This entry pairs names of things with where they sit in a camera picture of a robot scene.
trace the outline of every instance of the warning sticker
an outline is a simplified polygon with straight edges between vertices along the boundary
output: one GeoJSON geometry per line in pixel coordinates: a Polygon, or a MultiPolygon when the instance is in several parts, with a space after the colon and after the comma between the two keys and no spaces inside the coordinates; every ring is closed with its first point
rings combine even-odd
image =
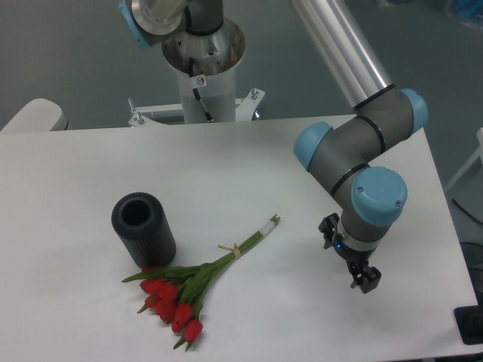
{"type": "Polygon", "coordinates": [[[206,87],[205,75],[195,75],[194,77],[191,77],[191,86],[193,89],[206,87]]]}

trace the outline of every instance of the white tag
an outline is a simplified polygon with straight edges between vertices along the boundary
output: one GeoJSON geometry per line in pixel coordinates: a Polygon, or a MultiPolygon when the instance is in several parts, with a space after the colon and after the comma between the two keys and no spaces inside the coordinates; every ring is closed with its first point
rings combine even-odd
{"type": "Polygon", "coordinates": [[[206,87],[206,77],[204,74],[196,75],[194,77],[191,77],[190,79],[192,89],[206,87]]]}
{"type": "Polygon", "coordinates": [[[274,228],[275,223],[272,220],[269,220],[258,232],[265,238],[274,228]]]}

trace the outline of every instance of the gray floor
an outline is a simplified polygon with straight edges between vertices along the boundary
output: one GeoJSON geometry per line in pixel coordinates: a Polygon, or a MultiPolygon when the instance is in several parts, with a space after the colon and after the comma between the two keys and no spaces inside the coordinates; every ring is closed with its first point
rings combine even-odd
{"type": "MultiPolygon", "coordinates": [[[[0,129],[39,97],[60,105],[74,129],[126,127],[128,97],[138,106],[179,102],[160,49],[137,49],[118,2],[0,0],[0,129]]],[[[477,148],[483,127],[483,31],[446,17],[443,4],[348,1],[396,85],[426,98],[426,132],[446,183],[477,148]]],[[[238,97],[252,87],[265,90],[264,118],[351,112],[287,0],[225,0],[225,10],[248,45],[238,97]]],[[[483,219],[483,175],[452,192],[483,219]]],[[[451,212],[461,241],[483,243],[482,227],[451,212]]]]}

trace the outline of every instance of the rubber band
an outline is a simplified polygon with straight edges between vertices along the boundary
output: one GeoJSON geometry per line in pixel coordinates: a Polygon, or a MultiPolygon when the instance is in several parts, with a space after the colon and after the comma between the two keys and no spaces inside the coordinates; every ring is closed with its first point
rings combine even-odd
{"type": "Polygon", "coordinates": [[[228,250],[228,251],[231,251],[232,253],[234,253],[235,254],[235,259],[238,259],[240,257],[240,255],[242,254],[240,252],[240,249],[238,248],[238,245],[237,244],[233,244],[233,247],[225,247],[224,245],[218,244],[218,247],[220,249],[228,250]]]}

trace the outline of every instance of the white chair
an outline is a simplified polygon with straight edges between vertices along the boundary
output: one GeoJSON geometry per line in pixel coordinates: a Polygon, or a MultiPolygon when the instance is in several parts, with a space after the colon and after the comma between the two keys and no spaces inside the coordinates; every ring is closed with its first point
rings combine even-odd
{"type": "Polygon", "coordinates": [[[39,98],[24,106],[0,134],[48,132],[65,130],[68,126],[69,121],[57,104],[39,98]]]}
{"type": "Polygon", "coordinates": [[[454,174],[453,177],[445,185],[445,192],[448,192],[457,182],[462,178],[470,178],[475,175],[481,169],[481,163],[483,162],[483,128],[480,128],[476,133],[478,137],[479,147],[476,151],[469,156],[468,160],[460,167],[460,169],[454,174]]]}

